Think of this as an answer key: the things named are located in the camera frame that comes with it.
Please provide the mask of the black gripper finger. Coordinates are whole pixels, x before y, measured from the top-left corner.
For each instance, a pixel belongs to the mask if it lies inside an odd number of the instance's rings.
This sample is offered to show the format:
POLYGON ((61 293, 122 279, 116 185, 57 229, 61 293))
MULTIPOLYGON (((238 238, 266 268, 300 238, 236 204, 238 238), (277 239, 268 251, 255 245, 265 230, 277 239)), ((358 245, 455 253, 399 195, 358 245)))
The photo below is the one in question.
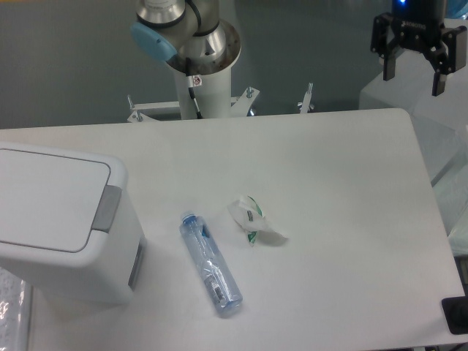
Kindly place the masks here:
POLYGON ((373 20, 370 50, 376 53, 383 62, 382 76, 384 81, 389 81, 396 74, 396 53, 400 48, 401 37, 393 36, 389 39, 389 34, 395 34, 392 28, 394 16, 389 12, 378 15, 373 20))
POLYGON ((467 64, 467 27, 439 30, 434 50, 430 50, 429 62, 434 69, 431 94, 438 97, 445 91, 448 75, 464 68, 467 64))

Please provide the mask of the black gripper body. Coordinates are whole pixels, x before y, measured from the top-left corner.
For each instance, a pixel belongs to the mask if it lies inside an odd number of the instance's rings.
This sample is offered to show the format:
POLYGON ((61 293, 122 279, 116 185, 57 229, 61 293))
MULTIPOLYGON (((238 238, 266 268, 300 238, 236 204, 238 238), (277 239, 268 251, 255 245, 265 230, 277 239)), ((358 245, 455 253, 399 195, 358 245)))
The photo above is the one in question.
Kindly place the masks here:
POLYGON ((398 46, 424 53, 441 46, 446 1, 392 1, 390 25, 398 46))

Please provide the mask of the silver robot arm blue cap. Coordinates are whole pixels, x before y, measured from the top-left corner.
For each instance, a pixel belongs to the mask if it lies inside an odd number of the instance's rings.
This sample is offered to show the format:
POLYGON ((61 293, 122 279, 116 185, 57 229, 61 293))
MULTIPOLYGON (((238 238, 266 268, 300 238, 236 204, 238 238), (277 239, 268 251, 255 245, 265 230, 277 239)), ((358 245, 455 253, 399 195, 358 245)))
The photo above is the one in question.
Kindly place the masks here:
MULTIPOLYGON (((446 1, 393 1, 390 12, 374 18, 370 49, 383 64, 383 79, 395 76, 396 54, 422 54, 434 69, 432 94, 440 95, 444 79, 467 64, 467 27, 448 28, 446 1)), ((195 37, 219 27, 218 1, 138 1, 131 26, 134 41, 149 56, 169 61, 195 37)))

